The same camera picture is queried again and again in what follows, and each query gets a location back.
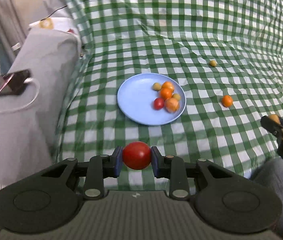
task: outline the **gray pants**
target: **gray pants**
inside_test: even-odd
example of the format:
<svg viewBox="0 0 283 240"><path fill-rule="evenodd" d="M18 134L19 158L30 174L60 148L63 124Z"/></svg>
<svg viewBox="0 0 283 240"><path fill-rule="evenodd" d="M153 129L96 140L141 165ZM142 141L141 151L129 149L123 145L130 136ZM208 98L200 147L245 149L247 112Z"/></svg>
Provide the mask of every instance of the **gray pants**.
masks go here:
<svg viewBox="0 0 283 240"><path fill-rule="evenodd" d="M252 180L265 187L271 188L281 199L283 204L283 159L276 158L267 161ZM283 210L275 230L278 235L283 236Z"/></svg>

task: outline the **phone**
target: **phone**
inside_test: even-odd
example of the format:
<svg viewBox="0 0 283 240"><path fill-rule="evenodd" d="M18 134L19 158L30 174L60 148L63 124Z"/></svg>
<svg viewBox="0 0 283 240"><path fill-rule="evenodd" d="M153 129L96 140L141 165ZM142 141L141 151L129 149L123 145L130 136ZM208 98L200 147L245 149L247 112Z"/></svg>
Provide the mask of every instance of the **phone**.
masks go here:
<svg viewBox="0 0 283 240"><path fill-rule="evenodd" d="M26 88L26 78L30 77L30 70L21 70L0 76L0 96L20 95Z"/></svg>

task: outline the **orange tomato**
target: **orange tomato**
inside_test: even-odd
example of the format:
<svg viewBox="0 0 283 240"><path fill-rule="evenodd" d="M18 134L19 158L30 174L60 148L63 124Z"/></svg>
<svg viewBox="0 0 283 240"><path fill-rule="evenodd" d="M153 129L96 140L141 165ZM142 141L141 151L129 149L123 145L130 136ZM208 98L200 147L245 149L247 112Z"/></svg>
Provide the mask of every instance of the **orange tomato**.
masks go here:
<svg viewBox="0 0 283 240"><path fill-rule="evenodd" d="M277 114L271 114L268 118L272 119L275 123L280 124L280 119Z"/></svg>
<svg viewBox="0 0 283 240"><path fill-rule="evenodd" d="M160 90L160 97L163 98L164 100L171 98L173 95L173 92L169 88L162 88Z"/></svg>
<svg viewBox="0 0 283 240"><path fill-rule="evenodd" d="M179 102L176 98L168 98L165 101L166 110L170 113L174 113L179 109Z"/></svg>
<svg viewBox="0 0 283 240"><path fill-rule="evenodd" d="M172 92L174 92L174 90L175 90L173 84L171 82L169 82L169 81L164 82L164 84L162 85L162 88L168 88Z"/></svg>
<svg viewBox="0 0 283 240"><path fill-rule="evenodd" d="M232 97L229 96L229 95L224 96L223 99L222 99L222 104L225 107L230 107L233 104Z"/></svg>

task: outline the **plate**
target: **plate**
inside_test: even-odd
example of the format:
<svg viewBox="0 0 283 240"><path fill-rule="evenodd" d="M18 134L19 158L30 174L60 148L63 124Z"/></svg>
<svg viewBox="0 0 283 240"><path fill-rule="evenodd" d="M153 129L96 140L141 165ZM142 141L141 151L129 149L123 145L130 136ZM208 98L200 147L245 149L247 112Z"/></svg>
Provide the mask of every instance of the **plate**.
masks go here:
<svg viewBox="0 0 283 240"><path fill-rule="evenodd" d="M160 110L153 108L153 102L159 92L152 89L154 83L171 82L174 93L181 96L179 109L169 113L165 107ZM176 120L186 107L186 96L181 86L173 79L156 73L142 73L125 80L117 92L117 103L122 112L130 119L144 125L163 125Z"/></svg>

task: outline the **checkered tablecloth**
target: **checkered tablecloth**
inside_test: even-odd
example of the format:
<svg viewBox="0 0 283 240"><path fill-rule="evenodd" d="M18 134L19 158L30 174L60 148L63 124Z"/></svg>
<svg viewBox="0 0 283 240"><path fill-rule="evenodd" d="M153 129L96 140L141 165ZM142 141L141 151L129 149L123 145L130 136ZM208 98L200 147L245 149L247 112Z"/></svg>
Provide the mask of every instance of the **checkered tablecloth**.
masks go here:
<svg viewBox="0 0 283 240"><path fill-rule="evenodd" d="M283 0L66 2L86 54L61 114L57 161L88 161L139 140L162 154L206 158L249 177L276 155L260 118L283 117ZM146 72L167 75L185 91L186 109L173 123L138 125L119 110L120 85ZM223 95L232 96L232 107L221 106ZM155 179L151 167L123 167L105 185L140 190L168 183Z"/></svg>

